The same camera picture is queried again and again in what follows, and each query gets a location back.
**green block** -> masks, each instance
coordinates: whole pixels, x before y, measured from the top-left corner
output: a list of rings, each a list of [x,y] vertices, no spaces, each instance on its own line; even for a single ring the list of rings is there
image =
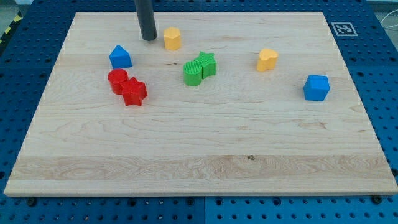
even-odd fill
[[[202,79],[210,75],[216,75],[217,62],[214,59],[214,53],[200,52],[195,61],[199,62],[203,67]]]
[[[197,86],[201,83],[202,67],[199,62],[189,61],[184,65],[184,82],[188,86]]]

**blue cube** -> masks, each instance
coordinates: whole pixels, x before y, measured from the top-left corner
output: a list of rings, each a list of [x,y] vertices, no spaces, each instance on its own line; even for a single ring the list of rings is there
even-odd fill
[[[113,69],[132,67],[129,52],[117,45],[109,56]]]
[[[309,75],[304,85],[306,100],[323,101],[330,90],[326,75]]]

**blue perforated panel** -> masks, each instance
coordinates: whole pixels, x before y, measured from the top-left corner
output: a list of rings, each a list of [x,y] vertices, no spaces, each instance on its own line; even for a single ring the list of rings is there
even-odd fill
[[[393,173],[398,171],[398,53],[362,0],[154,0],[156,11],[322,11]],[[4,190],[75,12],[134,11],[130,0],[36,0],[0,57]],[[335,32],[332,22],[351,23]],[[0,223],[398,223],[398,197],[8,198]]]

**red cylinder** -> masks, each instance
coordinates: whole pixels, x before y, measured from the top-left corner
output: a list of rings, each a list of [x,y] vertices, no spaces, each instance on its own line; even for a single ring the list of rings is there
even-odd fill
[[[129,79],[127,71],[124,69],[114,69],[108,74],[108,81],[111,85],[112,91],[117,94],[122,94],[122,82],[125,82]]]

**yellow black hazard tape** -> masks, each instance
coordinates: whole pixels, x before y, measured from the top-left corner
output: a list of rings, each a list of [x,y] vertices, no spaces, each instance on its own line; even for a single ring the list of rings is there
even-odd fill
[[[21,12],[18,12],[18,14],[15,16],[14,20],[12,20],[11,24],[7,27],[7,29],[4,31],[3,35],[0,38],[0,56],[6,49],[9,41],[11,40],[12,35],[15,33],[17,30],[19,24],[21,23],[22,20],[22,14]]]

